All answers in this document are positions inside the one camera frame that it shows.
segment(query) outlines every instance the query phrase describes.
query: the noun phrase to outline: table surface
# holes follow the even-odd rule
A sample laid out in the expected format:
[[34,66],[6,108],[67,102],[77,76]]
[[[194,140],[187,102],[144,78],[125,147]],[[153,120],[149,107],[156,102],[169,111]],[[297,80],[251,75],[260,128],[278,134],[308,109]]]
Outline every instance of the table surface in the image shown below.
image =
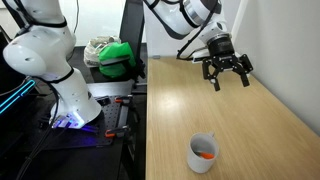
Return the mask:
[[[132,83],[95,83],[88,84],[88,88],[94,97],[128,95]],[[119,119],[126,120],[127,113],[128,108],[122,107]],[[105,147],[43,151],[30,164],[24,179],[117,179],[122,147],[123,139],[116,138],[112,145]],[[13,173],[5,179],[15,179],[16,168],[20,166],[14,166]]]
[[[149,60],[146,179],[320,179],[320,138],[254,77],[233,72],[221,91],[201,64]],[[205,174],[187,165],[197,132],[215,132],[220,154]]]

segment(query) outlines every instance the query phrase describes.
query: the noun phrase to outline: green object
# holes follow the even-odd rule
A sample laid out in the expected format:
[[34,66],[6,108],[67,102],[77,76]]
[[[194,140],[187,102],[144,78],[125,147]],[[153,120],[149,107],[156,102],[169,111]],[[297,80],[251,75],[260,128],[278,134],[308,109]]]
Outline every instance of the green object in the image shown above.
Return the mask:
[[[129,43],[113,43],[111,46],[105,47],[99,53],[100,62],[108,61],[109,59],[114,59],[120,56],[130,56],[129,63],[131,67],[136,66],[136,61],[134,59],[131,47]],[[122,64],[114,64],[110,66],[100,66],[100,72],[110,78],[116,78],[122,76],[126,73],[126,68]]]

